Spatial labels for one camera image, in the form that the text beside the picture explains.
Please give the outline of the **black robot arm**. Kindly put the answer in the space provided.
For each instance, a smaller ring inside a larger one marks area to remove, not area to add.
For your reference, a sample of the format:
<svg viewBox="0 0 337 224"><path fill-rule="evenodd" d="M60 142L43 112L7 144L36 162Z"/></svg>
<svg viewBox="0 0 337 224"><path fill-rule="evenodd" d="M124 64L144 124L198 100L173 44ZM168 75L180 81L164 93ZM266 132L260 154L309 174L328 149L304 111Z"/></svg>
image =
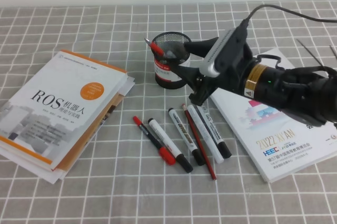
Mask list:
<svg viewBox="0 0 337 224"><path fill-rule="evenodd" d="M327 66L285 69L281 58L256 57L248 44L236 38L217 54L207 76L200 68L170 64L171 71L193 90L190 101L202 105L217 89L258 101L306 125L336 123L336 70Z"/></svg>

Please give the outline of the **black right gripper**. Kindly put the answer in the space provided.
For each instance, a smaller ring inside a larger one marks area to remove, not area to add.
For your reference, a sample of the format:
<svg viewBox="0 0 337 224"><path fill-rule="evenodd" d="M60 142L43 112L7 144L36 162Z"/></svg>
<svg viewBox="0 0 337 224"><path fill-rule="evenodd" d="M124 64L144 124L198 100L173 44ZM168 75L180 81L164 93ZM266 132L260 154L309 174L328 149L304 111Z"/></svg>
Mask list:
<svg viewBox="0 0 337 224"><path fill-rule="evenodd" d="M184 48L188 53L204 58L217 40L218 37L214 37L198 42L185 42ZM202 105L217 89L243 96L244 81L253 61L252 51L248 44L245 44L241 60L216 78L202 75L198 68L181 65L173 65L172 72L193 89L194 93L189 95L191 103Z"/></svg>

